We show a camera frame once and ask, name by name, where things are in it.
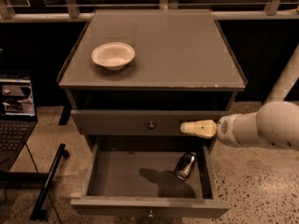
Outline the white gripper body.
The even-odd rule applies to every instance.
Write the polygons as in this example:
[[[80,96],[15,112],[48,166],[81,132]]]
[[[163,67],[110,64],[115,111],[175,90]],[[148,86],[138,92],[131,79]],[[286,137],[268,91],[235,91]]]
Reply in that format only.
[[[220,118],[217,123],[216,135],[220,142],[228,147],[241,147],[237,141],[234,132],[235,122],[237,121],[238,115],[224,116]]]

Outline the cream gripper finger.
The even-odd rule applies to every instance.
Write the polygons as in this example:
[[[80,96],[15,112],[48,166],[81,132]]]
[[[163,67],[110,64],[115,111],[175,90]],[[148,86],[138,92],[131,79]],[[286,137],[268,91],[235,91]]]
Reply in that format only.
[[[212,119],[183,122],[180,131],[188,135],[210,139],[216,134],[217,124]]]

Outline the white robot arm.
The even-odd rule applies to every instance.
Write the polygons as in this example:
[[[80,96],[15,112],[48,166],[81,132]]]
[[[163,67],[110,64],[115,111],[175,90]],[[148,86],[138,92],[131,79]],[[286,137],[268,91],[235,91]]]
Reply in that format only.
[[[299,105],[285,101],[299,79],[299,46],[257,112],[183,122],[180,131],[228,147],[287,148],[299,150]]]

